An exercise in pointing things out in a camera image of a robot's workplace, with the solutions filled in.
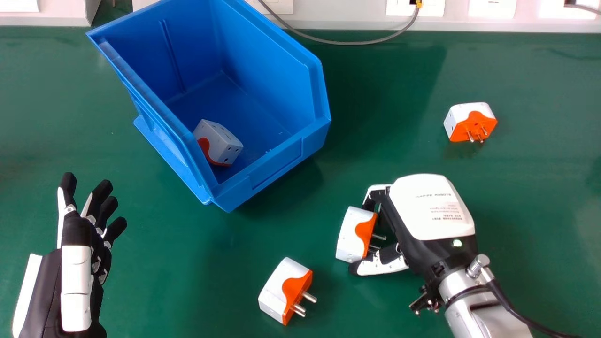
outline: black glove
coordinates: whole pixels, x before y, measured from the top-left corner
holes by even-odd
[[[88,196],[81,214],[73,198],[77,180],[65,173],[58,187],[57,249],[31,254],[13,319],[14,338],[106,337],[99,323],[111,270],[111,247],[127,227],[118,217],[110,226],[117,199],[102,181]]]

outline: wall outlet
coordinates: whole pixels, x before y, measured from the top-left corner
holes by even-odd
[[[415,11],[415,5],[410,4],[410,0],[387,0],[387,16],[412,16]],[[445,0],[423,0],[423,6],[419,10],[418,16],[438,16],[445,15]]]
[[[470,0],[468,16],[513,19],[516,7],[517,0]]]
[[[576,4],[599,8],[599,0],[577,0]],[[578,8],[566,8],[564,0],[540,0],[538,17],[541,19],[593,20],[597,14]]]
[[[293,0],[263,0],[275,14],[293,14]],[[261,14],[269,14],[269,12],[257,0],[246,0],[251,6]]]

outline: cable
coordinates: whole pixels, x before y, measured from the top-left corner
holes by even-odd
[[[601,15],[601,11],[600,10],[596,10],[593,7],[589,7],[589,6],[576,5],[576,4],[565,4],[564,7],[578,8],[579,10],[585,10],[585,11],[589,11],[589,12]]]
[[[337,46],[365,46],[365,45],[375,45],[376,43],[381,43],[381,42],[386,42],[389,40],[392,40],[394,38],[396,38],[397,36],[399,36],[400,34],[404,33],[407,29],[409,29],[409,27],[411,27],[413,25],[413,23],[415,22],[415,19],[417,19],[417,14],[419,13],[419,8],[420,5],[416,5],[415,6],[415,11],[413,12],[413,16],[411,17],[411,20],[407,23],[407,25],[405,25],[405,27],[402,27],[400,30],[396,31],[395,33],[383,37],[383,38],[377,38],[375,40],[368,40],[368,41],[334,41],[334,40],[326,40],[323,38],[318,38],[318,37],[313,37],[311,35],[307,35],[299,30],[297,30],[296,28],[290,26],[290,24],[288,24],[286,21],[284,21],[284,19],[282,19],[279,15],[275,14],[275,12],[269,8],[269,6],[263,1],[263,0],[258,0],[259,3],[265,7],[265,9],[269,12],[269,14],[273,15],[273,17],[279,21],[282,25],[284,25],[284,27],[288,28],[291,32],[295,33],[298,36],[301,36],[303,38],[307,38],[309,40],[312,41],[316,41],[316,42],[320,42],[320,43],[325,43],[327,45],[337,45]]]
[[[513,305],[511,304],[511,302],[509,302],[509,299],[507,298],[507,296],[505,295],[505,293],[501,289],[501,285],[499,284],[499,282],[496,279],[493,279],[490,282],[486,283],[486,286],[488,286],[489,289],[492,291],[492,293],[495,294],[496,299],[499,300],[499,302],[503,305],[503,307],[509,313],[511,313],[515,318],[518,318],[521,322],[523,322],[524,324],[526,324],[530,328],[533,328],[533,329],[535,329],[537,331],[540,331],[540,332],[542,332],[544,334],[547,334],[548,336],[551,336],[551,337],[557,337],[557,338],[577,338],[577,337],[580,337],[580,336],[573,336],[571,334],[565,334],[565,333],[560,333],[560,332],[557,332],[557,331],[553,331],[550,328],[545,327],[542,324],[539,324],[539,323],[531,320],[530,318],[527,318],[527,317],[524,317],[524,316],[520,315],[516,311],[516,309],[513,307]]]

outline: blue plastic bin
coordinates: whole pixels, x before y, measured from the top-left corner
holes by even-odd
[[[88,36],[129,91],[134,125],[203,204],[234,210],[324,143],[321,62],[243,0],[163,0]],[[244,144],[231,167],[204,157],[202,118]]]

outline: green tabletop surface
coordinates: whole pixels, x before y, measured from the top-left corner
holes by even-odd
[[[476,222],[514,305],[556,330],[601,330],[601,35],[407,32],[375,46],[301,40],[322,61],[324,148],[240,208],[203,206],[133,126],[137,113],[85,28],[0,28],[0,337],[30,253],[56,238],[56,187],[83,203],[112,180],[129,228],[113,248],[100,316],[109,337],[451,337],[408,305],[409,271],[353,277],[334,258],[368,186],[439,173]],[[362,39],[386,32],[314,32]],[[484,144],[451,144],[450,106],[487,102]],[[258,308],[290,257],[314,271],[307,317]]]

